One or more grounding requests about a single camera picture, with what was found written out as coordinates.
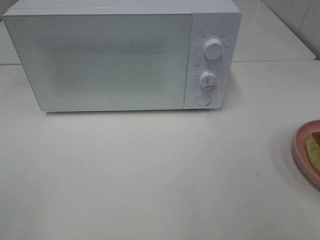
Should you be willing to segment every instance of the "pink plate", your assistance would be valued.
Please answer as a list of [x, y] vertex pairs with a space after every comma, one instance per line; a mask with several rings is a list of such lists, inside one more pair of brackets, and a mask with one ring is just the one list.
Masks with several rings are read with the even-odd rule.
[[307, 122], [296, 131], [292, 151], [294, 162], [300, 172], [320, 190], [320, 174], [310, 163], [306, 148], [306, 141], [314, 132], [320, 132], [320, 120]]

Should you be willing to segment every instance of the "timer knob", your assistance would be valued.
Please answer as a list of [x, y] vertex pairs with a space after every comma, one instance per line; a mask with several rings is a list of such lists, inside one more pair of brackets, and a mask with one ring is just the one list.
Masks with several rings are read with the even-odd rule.
[[217, 85], [217, 76], [212, 71], [204, 71], [199, 76], [201, 88], [208, 89]]
[[224, 51], [224, 44], [219, 38], [211, 38], [203, 44], [203, 52], [207, 59], [219, 58]]

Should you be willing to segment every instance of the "white microwave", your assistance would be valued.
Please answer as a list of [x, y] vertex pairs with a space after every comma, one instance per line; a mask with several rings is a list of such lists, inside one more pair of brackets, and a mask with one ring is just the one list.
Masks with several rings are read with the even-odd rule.
[[19, 0], [3, 16], [41, 110], [216, 109], [231, 0]]

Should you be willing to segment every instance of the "microwave window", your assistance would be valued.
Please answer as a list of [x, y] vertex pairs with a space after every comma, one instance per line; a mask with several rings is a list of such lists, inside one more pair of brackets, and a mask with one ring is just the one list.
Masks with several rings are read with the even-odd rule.
[[8, 17], [45, 111], [182, 109], [190, 14]]

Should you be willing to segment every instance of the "white countertop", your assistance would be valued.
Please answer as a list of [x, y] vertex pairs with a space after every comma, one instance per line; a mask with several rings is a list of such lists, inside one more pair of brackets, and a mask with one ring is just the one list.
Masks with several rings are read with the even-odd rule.
[[0, 239], [318, 239], [291, 143], [320, 118], [319, 76], [234, 62], [219, 110], [46, 114], [22, 67], [0, 66]]
[[[313, 60], [315, 55], [259, 0], [234, 0], [243, 14], [233, 61]], [[19, 64], [0, 22], [0, 65]]]

